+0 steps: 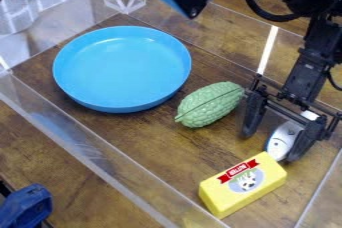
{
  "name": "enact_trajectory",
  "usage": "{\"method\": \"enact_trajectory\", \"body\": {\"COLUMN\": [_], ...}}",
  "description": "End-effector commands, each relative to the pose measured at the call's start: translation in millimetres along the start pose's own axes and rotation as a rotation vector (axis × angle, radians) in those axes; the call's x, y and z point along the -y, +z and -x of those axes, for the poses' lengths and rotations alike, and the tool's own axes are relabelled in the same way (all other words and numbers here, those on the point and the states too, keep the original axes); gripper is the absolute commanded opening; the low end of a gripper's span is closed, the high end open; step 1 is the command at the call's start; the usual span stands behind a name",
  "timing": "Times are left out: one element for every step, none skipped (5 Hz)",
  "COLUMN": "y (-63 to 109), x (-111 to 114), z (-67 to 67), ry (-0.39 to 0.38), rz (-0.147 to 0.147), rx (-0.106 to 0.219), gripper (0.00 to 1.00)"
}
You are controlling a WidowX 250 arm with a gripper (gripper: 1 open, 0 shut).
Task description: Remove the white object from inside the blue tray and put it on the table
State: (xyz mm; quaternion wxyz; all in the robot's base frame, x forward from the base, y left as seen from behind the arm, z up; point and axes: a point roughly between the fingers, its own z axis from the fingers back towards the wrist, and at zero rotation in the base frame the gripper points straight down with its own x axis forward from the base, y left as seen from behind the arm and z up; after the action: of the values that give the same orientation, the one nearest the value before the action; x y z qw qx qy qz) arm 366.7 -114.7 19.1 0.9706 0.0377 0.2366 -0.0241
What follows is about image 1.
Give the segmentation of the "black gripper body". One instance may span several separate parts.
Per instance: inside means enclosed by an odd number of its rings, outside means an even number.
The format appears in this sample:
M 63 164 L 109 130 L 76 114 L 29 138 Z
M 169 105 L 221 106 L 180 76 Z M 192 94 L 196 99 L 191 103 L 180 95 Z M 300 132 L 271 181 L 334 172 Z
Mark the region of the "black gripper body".
M 247 89 L 247 97 L 252 91 L 260 91 L 267 95 L 266 111 L 275 111 L 286 119 L 302 125 L 303 128 L 310 120 L 315 120 L 319 116 L 326 116 L 327 123 L 324 138 L 322 140 L 327 140 L 331 137 L 336 125 L 342 121 L 340 112 L 332 111 L 316 101 L 308 102 L 307 100 L 296 99 L 294 96 L 290 96 L 282 91 L 282 86 L 260 74 L 254 76 Z

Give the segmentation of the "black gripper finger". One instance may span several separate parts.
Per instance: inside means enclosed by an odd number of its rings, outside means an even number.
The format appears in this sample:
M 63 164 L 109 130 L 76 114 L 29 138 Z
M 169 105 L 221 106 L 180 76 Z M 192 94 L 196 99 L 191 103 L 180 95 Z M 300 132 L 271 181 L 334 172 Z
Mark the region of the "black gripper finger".
M 326 116 L 319 116 L 315 120 L 310 120 L 306 123 L 287 154 L 287 162 L 298 161 L 310 150 L 314 143 L 324 138 L 326 123 Z
M 258 130 L 267 106 L 267 95 L 252 91 L 247 97 L 246 112 L 242 125 L 242 136 L 250 138 Z

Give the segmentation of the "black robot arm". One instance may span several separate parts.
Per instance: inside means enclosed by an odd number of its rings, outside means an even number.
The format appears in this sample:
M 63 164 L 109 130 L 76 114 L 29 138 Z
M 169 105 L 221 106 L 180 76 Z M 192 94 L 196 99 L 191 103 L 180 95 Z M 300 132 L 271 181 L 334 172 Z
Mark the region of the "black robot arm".
M 161 0 L 187 18 L 195 18 L 203 11 L 208 0 Z M 279 106 L 279 100 L 287 100 L 303 110 L 316 107 L 315 99 L 326 83 L 334 81 L 331 68 L 342 64 L 342 25 L 332 21 L 342 16 L 342 0 L 244 0 L 250 9 L 263 19 L 287 22 L 300 17 L 310 19 L 304 44 L 299 57 L 278 88 L 278 94 L 270 95 L 266 79 L 258 75 L 247 93 L 247 108 L 242 134 L 251 136 L 268 109 L 302 125 L 302 129 L 283 159 L 298 160 L 314 143 L 330 138 L 342 114 L 322 110 L 312 120 L 299 117 L 287 108 Z

